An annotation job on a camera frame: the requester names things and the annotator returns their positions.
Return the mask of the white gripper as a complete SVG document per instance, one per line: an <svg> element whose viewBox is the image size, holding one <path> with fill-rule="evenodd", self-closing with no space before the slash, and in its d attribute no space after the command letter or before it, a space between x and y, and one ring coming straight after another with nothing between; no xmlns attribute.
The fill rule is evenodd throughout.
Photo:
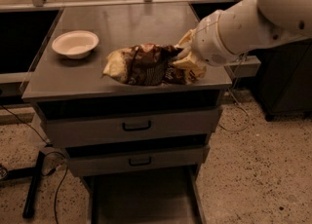
<svg viewBox="0 0 312 224"><path fill-rule="evenodd" d="M175 45L180 52L173 67L205 71L206 66L224 66L237 59L223 44L219 33L219 19L222 14L217 10L203 18L195 29L188 30Z"/></svg>

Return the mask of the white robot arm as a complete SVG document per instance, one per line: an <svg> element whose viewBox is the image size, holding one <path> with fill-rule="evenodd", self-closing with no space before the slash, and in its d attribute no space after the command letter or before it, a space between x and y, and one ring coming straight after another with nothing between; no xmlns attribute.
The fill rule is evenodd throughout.
<svg viewBox="0 0 312 224"><path fill-rule="evenodd" d="M223 66L240 55L312 37L312 0L240 0L203 18L178 43L175 66Z"/></svg>

